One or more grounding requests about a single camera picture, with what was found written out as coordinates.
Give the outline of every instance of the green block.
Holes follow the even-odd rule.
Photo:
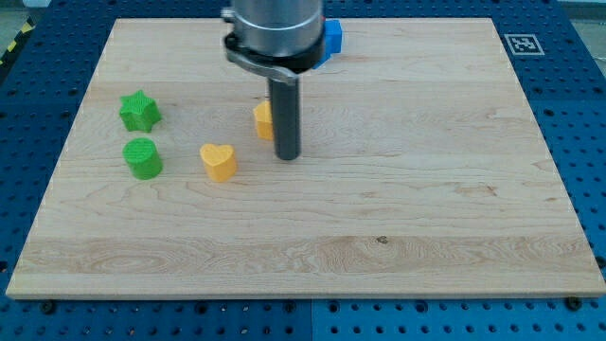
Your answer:
[[[133,139],[124,146],[122,155],[133,176],[139,180],[152,179],[162,171],[162,160],[158,150],[148,138]]]
[[[121,97],[120,100],[122,101],[120,117],[129,132],[149,133],[152,131],[153,124],[162,119],[155,100],[145,96],[143,90]]]

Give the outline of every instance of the black cylinder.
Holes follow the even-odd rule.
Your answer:
[[[267,80],[274,125],[276,156],[294,160],[301,154],[299,80],[294,85]]]

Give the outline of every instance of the orange block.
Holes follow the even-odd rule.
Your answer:
[[[227,181],[238,170],[236,151],[231,145],[205,144],[200,148],[200,157],[205,164],[206,174],[213,181]]]
[[[258,138],[274,140],[274,124],[272,123],[272,107],[269,100],[264,100],[255,110],[255,127]]]

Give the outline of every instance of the blue perforated panel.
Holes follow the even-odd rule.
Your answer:
[[[228,1],[55,0],[0,87],[0,287],[4,292],[116,17],[217,17]],[[606,256],[606,80],[550,0],[328,0],[327,17],[490,17],[534,34],[509,57],[585,233]],[[606,299],[582,301],[14,302],[0,340],[606,338]]]

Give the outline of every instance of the wooden surface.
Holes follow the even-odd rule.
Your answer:
[[[303,153],[274,157],[264,79],[219,20],[118,20],[46,191],[14,298],[599,296],[597,269],[489,19],[344,20],[303,76]],[[128,133],[119,97],[163,113]],[[132,178],[125,143],[164,161]],[[217,184],[198,154],[231,144]]]

